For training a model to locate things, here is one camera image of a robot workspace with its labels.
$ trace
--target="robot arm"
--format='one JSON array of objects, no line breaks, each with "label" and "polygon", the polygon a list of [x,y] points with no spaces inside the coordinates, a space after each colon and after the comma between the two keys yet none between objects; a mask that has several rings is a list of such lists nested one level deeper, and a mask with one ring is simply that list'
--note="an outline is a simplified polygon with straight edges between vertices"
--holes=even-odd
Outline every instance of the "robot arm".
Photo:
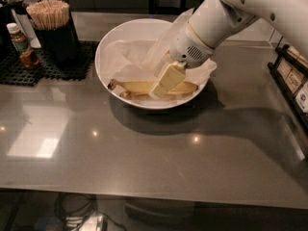
[{"label": "robot arm", "polygon": [[264,18],[303,56],[308,55],[308,0],[205,0],[170,44],[186,68],[203,64],[228,37]]}]

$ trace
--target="countertop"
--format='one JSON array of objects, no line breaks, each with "label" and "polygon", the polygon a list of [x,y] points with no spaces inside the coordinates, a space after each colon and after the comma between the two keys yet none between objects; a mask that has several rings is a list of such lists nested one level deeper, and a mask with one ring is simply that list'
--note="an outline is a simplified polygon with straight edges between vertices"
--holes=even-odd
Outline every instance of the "countertop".
[{"label": "countertop", "polygon": [[207,88],[164,111],[84,81],[0,86],[0,187],[308,209],[306,144],[267,67],[226,43]]}]

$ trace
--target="cable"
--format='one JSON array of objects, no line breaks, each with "label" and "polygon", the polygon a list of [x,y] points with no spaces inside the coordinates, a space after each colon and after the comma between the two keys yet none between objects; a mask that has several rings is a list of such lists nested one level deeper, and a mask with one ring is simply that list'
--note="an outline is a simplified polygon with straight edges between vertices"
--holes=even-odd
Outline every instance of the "cable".
[{"label": "cable", "polygon": [[[67,199],[69,197],[79,197],[86,203],[78,206],[74,210],[67,210],[65,203],[67,204]],[[107,223],[110,221],[114,226],[120,228],[124,231],[128,231],[127,228],[116,221],[114,221],[110,216],[105,213],[100,213],[97,211],[95,196],[90,194],[77,194],[77,193],[62,193],[60,192],[54,203],[55,216],[64,223],[65,231],[78,231],[87,220],[94,214],[100,214],[103,218],[106,218]]]},{"label": "cable", "polygon": [[125,227],[125,225],[121,224],[121,223],[118,223],[116,222],[115,220],[113,220],[110,216],[108,216],[107,214],[105,213],[99,213],[101,215],[103,215],[105,218],[107,218],[107,221],[110,220],[114,226],[118,227],[118,228],[121,228],[123,229],[124,231],[128,231],[127,228]]}]

